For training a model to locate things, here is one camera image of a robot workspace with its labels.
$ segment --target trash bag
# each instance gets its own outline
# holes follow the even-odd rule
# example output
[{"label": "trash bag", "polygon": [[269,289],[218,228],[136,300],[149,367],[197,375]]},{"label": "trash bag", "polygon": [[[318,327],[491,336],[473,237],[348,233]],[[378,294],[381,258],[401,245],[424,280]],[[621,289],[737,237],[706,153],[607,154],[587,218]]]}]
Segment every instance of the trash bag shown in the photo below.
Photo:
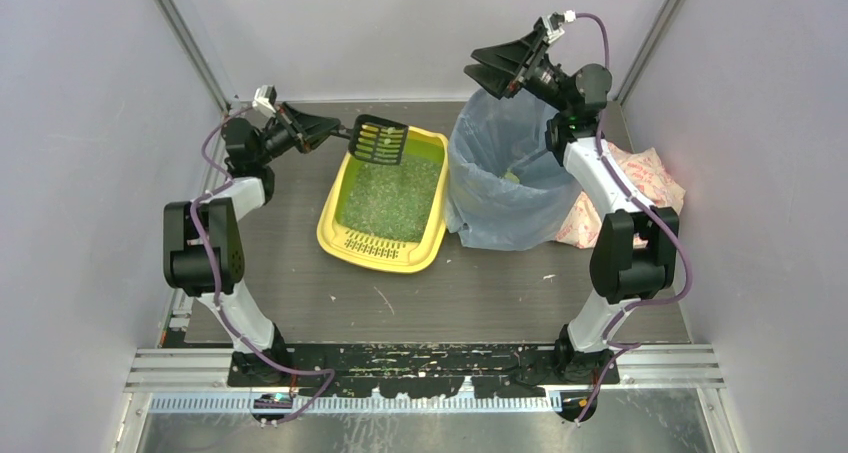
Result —
[{"label": "trash bag", "polygon": [[526,91],[497,100],[479,90],[448,145],[448,230],[463,246],[527,250],[556,238],[580,184],[545,149],[556,110]]}]

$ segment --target gray wooden floor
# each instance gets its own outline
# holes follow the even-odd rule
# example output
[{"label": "gray wooden floor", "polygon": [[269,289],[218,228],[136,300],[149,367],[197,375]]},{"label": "gray wooden floor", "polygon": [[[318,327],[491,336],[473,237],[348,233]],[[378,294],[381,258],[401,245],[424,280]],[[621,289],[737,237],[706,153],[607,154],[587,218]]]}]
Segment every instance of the gray wooden floor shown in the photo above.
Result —
[{"label": "gray wooden floor", "polygon": [[[307,112],[352,125],[369,113],[449,134],[459,102],[303,104]],[[630,142],[617,106],[606,133]],[[366,270],[325,253],[315,230],[346,144],[330,139],[272,165],[274,199],[239,224],[246,281],[260,309],[289,342],[552,342],[592,289],[591,251],[549,243],[525,252],[463,248],[447,235],[436,261],[414,275]],[[544,280],[547,275],[555,277]],[[391,308],[378,293],[382,292]],[[677,305],[636,310],[624,341],[688,342]],[[188,342],[225,342],[215,318],[195,303]]]}]

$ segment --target litter box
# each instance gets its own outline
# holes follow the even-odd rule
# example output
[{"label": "litter box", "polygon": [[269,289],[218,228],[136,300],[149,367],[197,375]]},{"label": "litter box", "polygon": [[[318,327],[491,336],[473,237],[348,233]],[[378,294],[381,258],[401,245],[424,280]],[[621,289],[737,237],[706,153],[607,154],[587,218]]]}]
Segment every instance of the litter box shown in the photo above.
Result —
[{"label": "litter box", "polygon": [[444,135],[414,126],[409,127],[403,150],[404,157],[413,155],[441,165],[430,216],[424,235],[417,243],[381,238],[339,223],[341,211],[364,164],[350,153],[346,153],[318,222],[318,243],[324,251],[354,265],[373,270],[416,273],[427,268],[436,259],[445,236],[443,207],[448,176],[447,147],[448,140]]}]

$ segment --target blue plastic bag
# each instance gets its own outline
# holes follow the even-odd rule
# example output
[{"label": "blue plastic bag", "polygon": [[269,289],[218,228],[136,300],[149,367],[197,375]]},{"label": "blue plastic bag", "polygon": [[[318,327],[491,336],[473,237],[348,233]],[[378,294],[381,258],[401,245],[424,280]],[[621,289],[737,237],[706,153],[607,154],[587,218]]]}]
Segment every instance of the blue plastic bag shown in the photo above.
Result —
[{"label": "blue plastic bag", "polygon": [[556,110],[520,91],[497,100],[479,90],[459,114],[448,145],[448,230],[463,246],[527,250],[551,241],[581,187],[545,151]]}]

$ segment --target white wall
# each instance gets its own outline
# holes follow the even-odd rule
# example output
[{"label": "white wall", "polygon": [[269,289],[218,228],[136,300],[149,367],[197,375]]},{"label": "white wall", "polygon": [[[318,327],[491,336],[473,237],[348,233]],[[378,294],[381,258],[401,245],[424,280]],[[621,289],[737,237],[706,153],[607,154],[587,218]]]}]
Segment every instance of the white wall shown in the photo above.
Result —
[{"label": "white wall", "polygon": [[[663,0],[175,0],[222,83],[242,98],[274,82],[284,98],[467,98],[475,48],[516,40],[536,19],[600,15],[615,55],[614,91]],[[592,22],[552,49],[568,71],[603,61]]]},{"label": "white wall", "polygon": [[106,451],[208,93],[153,0],[0,0],[0,450]]},{"label": "white wall", "polygon": [[626,104],[635,146],[688,188],[683,306],[754,452],[848,444],[846,14],[845,0],[685,0]]}]

